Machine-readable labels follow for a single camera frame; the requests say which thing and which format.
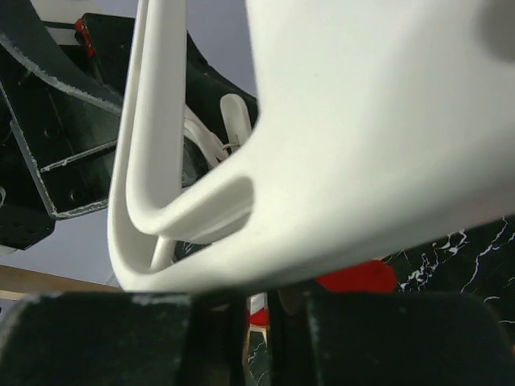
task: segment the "black marble floor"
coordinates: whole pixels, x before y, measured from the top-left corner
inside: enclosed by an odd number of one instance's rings
[[[448,235],[384,259],[398,292],[473,294],[490,307],[515,345],[515,216]],[[252,333],[249,367],[256,385],[270,384],[262,334]]]

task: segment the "wooden beam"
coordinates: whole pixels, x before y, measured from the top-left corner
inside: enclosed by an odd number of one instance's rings
[[[0,298],[18,300],[26,294],[44,292],[118,292],[110,285],[0,265]]]

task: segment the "white wall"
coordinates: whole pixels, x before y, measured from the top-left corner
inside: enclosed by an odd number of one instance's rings
[[[106,14],[134,16],[138,0],[33,0],[69,11],[59,2],[96,3]],[[74,22],[80,14],[69,20]],[[249,33],[243,0],[189,0],[188,29],[209,63],[223,76],[255,93]],[[97,283],[113,275],[107,250],[106,212],[57,223],[55,232],[23,252],[0,257],[0,264]],[[13,302],[0,300],[6,310]]]

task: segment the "white object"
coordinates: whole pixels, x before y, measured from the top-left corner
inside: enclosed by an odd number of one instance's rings
[[[140,0],[109,201],[122,287],[251,294],[514,213],[502,3],[247,0],[257,128],[181,194],[186,2]],[[169,266],[175,240],[213,244]]]

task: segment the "red object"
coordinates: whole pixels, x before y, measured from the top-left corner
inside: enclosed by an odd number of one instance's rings
[[[79,32],[84,38],[84,42],[86,44],[86,55],[89,58],[93,58],[95,56],[95,50],[93,49],[93,45],[91,44],[91,40],[88,35],[88,30],[86,30],[86,28],[84,27],[81,18],[75,22],[75,31]]]
[[[384,294],[392,292],[397,284],[393,269],[379,260],[368,261],[350,268],[341,269],[317,277],[316,281],[327,291],[336,294],[345,292],[370,292]],[[250,324],[268,325],[268,312],[261,308],[250,316]]]

